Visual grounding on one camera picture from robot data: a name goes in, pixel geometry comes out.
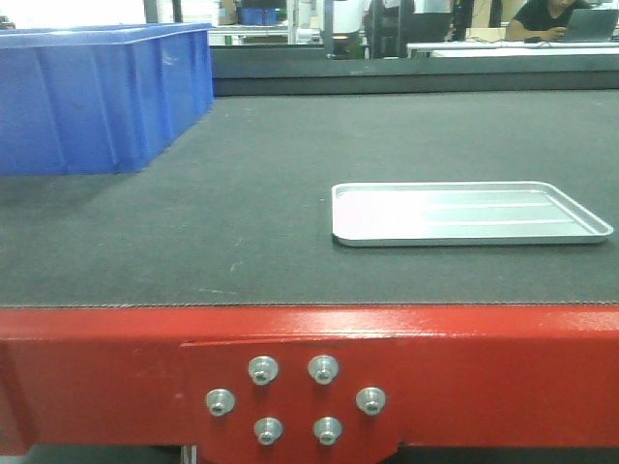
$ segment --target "table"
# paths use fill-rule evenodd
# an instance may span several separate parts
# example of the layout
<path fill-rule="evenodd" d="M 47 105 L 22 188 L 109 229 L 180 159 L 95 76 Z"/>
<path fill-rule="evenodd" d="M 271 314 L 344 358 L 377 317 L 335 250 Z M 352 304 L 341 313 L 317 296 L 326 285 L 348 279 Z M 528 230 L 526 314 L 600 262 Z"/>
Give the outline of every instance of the table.
<path fill-rule="evenodd" d="M 595 49 L 595 52 L 601 52 L 604 48 L 615 48 L 619 46 L 619 42 L 592 42 L 592 43 L 524 43 L 524 42 L 438 42 L 438 43 L 407 43 L 406 50 L 408 57 L 414 56 L 416 53 L 428 53 L 438 50 L 488 50 L 500 48 L 518 48 L 531 50 L 546 50 L 546 49 L 568 49 L 577 53 L 581 49 Z"/>
<path fill-rule="evenodd" d="M 189 444 L 225 464 L 371 463 L 399 443 L 616 447 L 616 236 L 349 248 L 331 239 L 329 194 L 539 180 L 616 226 L 618 102 L 217 99 L 143 172 L 0 179 L 0 451 Z M 309 375 L 317 355 L 339 362 L 329 385 Z M 248 375 L 257 356 L 279 363 L 266 386 Z M 386 393 L 375 416 L 355 400 L 370 387 Z M 210 414 L 214 389 L 232 412 Z M 327 417 L 343 424 L 328 447 L 312 431 Z M 271 446 L 253 432 L 265 418 L 283 423 Z"/>

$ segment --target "metal tray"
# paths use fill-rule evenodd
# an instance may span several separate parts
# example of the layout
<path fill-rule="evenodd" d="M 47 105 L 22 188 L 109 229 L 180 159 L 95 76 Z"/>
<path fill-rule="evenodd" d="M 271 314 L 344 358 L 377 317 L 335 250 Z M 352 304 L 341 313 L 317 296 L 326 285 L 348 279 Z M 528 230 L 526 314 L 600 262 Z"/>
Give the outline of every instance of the metal tray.
<path fill-rule="evenodd" d="M 333 235 L 351 247 L 592 244 L 613 229 L 542 182 L 339 184 Z"/>

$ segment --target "black shirt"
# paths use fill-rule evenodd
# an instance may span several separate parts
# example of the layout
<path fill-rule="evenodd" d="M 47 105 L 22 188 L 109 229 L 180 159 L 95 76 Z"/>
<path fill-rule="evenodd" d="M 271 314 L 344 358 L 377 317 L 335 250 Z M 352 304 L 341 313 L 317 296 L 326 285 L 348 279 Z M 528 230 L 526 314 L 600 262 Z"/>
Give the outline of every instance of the black shirt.
<path fill-rule="evenodd" d="M 576 0 L 565 9 L 558 17 L 550 16 L 547 0 L 529 0 L 514 19 L 520 21 L 529 31 L 547 31 L 552 27 L 565 27 L 572 16 L 572 12 L 578 8 L 591 8 L 584 0 Z"/>

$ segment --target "blue plastic bin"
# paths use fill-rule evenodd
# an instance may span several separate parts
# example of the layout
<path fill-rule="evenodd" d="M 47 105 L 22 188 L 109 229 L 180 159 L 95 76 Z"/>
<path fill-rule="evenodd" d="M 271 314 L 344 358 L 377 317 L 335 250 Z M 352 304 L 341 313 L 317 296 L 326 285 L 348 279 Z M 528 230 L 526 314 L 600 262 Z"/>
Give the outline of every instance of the blue plastic bin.
<path fill-rule="evenodd" d="M 277 23 L 275 8 L 240 8 L 239 22 L 252 26 L 272 26 Z"/>
<path fill-rule="evenodd" d="M 0 32 L 0 174 L 137 171 L 213 103 L 210 24 Z"/>

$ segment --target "hex socket bolt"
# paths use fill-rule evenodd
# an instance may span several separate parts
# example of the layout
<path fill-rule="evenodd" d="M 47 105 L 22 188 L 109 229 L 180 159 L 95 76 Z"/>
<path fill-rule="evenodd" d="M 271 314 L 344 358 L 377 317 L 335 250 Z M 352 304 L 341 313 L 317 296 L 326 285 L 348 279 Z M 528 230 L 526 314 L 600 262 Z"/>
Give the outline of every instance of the hex socket bolt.
<path fill-rule="evenodd" d="M 270 447 L 283 433 L 283 425 L 275 418 L 262 418 L 253 425 L 258 443 Z"/>
<path fill-rule="evenodd" d="M 280 372 L 278 362 L 270 356 L 257 356 L 250 361 L 248 373 L 256 385 L 267 385 Z"/>
<path fill-rule="evenodd" d="M 339 373 L 338 361 L 329 355 L 316 356 L 309 362 L 308 372 L 317 384 L 328 385 Z"/>
<path fill-rule="evenodd" d="M 206 393 L 204 403 L 212 416 L 224 416 L 234 409 L 234 394 L 226 389 L 211 390 Z"/>
<path fill-rule="evenodd" d="M 355 399 L 359 409 L 368 416 L 376 416 L 385 407 L 387 395 L 377 387 L 367 387 L 360 390 Z"/>
<path fill-rule="evenodd" d="M 322 418 L 313 423 L 313 434 L 320 445 L 330 447 L 341 435 L 341 422 L 336 418 Z"/>

